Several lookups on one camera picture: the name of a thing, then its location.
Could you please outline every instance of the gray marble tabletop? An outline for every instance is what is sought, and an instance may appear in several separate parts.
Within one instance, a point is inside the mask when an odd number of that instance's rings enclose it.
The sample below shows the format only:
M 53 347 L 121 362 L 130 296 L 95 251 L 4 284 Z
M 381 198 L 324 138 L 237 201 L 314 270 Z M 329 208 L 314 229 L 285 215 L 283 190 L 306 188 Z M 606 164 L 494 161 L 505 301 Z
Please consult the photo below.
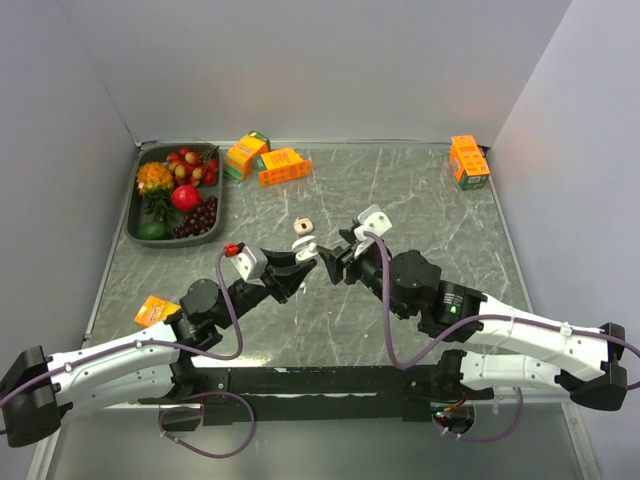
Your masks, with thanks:
M 296 239 L 293 222 L 310 217 L 319 243 L 341 242 L 338 229 L 373 203 L 388 214 L 385 235 L 392 253 L 417 249 L 442 267 L 442 277 L 480 289 L 517 308 L 525 297 L 491 189 L 461 191 L 453 179 L 446 146 L 412 148 L 336 145 L 297 148 L 313 161 L 313 174 L 261 188 L 255 174 L 223 191 L 223 225 L 207 245 L 155 250 L 120 232 L 92 331 L 100 344 L 140 327 L 134 316 L 148 295 L 177 301 L 200 278 L 215 279 L 215 259 L 228 242 L 284 251 Z M 224 262 L 227 283 L 237 277 Z M 227 366 L 331 366 L 389 364 L 381 304 L 364 286 L 333 286 L 316 268 L 289 303 L 268 299 L 241 319 L 245 350 Z M 429 340 L 415 320 L 393 324 L 396 350 L 407 359 Z M 232 330 L 213 351 L 231 353 Z M 425 360 L 436 363 L 442 345 Z M 199 358 L 198 365 L 215 362 Z

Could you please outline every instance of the yellow box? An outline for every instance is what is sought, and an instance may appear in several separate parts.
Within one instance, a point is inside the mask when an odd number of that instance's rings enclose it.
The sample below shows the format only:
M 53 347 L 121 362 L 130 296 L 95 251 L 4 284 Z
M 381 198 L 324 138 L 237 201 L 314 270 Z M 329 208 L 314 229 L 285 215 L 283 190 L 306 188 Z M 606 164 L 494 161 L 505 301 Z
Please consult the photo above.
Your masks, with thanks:
M 271 150 L 269 139 L 256 132 L 249 132 L 242 137 L 227 153 L 224 165 L 225 175 L 236 182 L 241 182 L 253 171 L 253 159 Z
M 164 322 L 169 315 L 178 310 L 180 305 L 151 295 L 140 307 L 136 315 L 136 323 L 143 327 L 150 327 L 154 323 Z
M 449 163 L 460 188 L 480 188 L 489 179 L 489 165 L 472 135 L 451 137 Z
M 275 185 L 311 174 L 311 159 L 305 160 L 293 148 L 263 153 L 255 159 L 260 186 Z

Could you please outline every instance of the avocado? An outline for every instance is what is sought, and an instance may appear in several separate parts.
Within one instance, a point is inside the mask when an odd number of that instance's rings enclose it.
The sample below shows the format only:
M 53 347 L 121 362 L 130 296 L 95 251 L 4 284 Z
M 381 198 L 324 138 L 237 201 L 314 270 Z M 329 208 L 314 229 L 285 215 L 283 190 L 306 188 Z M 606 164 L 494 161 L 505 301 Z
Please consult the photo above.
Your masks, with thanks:
M 138 229 L 137 237 L 141 240 L 164 240 L 169 238 L 171 228 L 164 222 L 154 220 L 147 222 Z

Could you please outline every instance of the fruit tray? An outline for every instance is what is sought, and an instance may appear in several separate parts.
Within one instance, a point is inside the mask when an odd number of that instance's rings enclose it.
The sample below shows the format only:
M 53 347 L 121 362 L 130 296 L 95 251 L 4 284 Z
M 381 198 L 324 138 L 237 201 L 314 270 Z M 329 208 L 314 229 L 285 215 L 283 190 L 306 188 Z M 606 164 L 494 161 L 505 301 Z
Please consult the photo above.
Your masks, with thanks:
M 215 207 L 215 222 L 213 226 L 203 234 L 193 234 L 187 238 L 170 238 L 167 240 L 143 240 L 136 237 L 136 232 L 141 225 L 152 220 L 152 216 L 145 213 L 146 200 L 143 199 L 136 190 L 136 173 L 138 169 L 149 162 L 161 162 L 166 163 L 167 155 L 181 147 L 188 147 L 192 151 L 201 154 L 212 145 L 208 143 L 180 143 L 180 144 L 165 144 L 162 146 L 154 147 L 144 152 L 140 152 L 138 161 L 136 162 L 133 174 L 129 181 L 129 191 L 127 199 L 127 213 L 125 218 L 125 232 L 131 241 L 151 248 L 181 248 L 192 247 L 195 245 L 202 245 L 204 243 L 211 242 L 218 234 L 218 227 L 220 226 L 220 205 L 222 204 L 222 167 L 223 160 L 220 158 L 220 150 L 215 152 L 214 158 L 216 158 L 220 164 L 220 170 L 218 171 L 218 182 L 215 185 L 198 186 L 198 192 L 202 197 L 203 205 L 206 203 L 207 198 L 215 196 L 217 198 L 217 206 Z M 167 223 L 171 227 L 171 231 L 174 231 L 175 227 L 179 227 L 185 214 L 177 210 L 173 210 L 174 218 Z

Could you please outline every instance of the small beige object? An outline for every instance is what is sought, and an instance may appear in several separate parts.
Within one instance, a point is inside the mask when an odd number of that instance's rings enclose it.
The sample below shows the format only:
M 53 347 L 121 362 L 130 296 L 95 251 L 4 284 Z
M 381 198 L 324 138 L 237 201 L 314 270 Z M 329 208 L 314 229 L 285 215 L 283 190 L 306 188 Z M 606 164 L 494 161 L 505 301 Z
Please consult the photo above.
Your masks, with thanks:
M 293 229 L 299 236 L 309 235 L 313 232 L 313 223 L 308 218 L 297 218 L 293 222 Z

